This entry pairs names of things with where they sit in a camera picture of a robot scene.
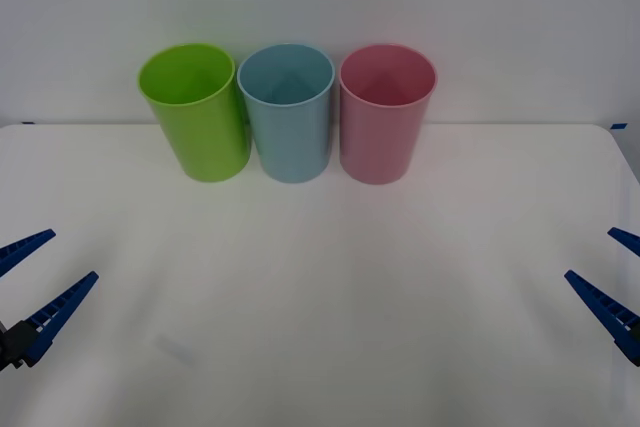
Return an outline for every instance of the green cup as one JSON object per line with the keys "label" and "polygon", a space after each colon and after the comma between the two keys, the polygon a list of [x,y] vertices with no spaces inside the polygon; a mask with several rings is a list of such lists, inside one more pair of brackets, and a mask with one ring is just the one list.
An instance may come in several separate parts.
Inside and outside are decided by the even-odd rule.
{"label": "green cup", "polygon": [[156,54],[138,75],[140,92],[193,179],[226,180],[249,160],[235,71],[221,48],[185,44]]}

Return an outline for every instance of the white table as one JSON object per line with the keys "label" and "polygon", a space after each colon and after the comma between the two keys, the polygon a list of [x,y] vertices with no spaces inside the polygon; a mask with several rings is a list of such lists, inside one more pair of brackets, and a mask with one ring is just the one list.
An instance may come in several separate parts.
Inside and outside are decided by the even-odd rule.
{"label": "white table", "polygon": [[606,234],[640,232],[640,189],[608,132],[429,125],[382,187],[337,157],[203,184],[157,126],[1,129],[0,245],[58,234],[0,281],[2,321],[100,274],[0,374],[2,425],[638,425],[640,371],[562,277],[640,312]]}

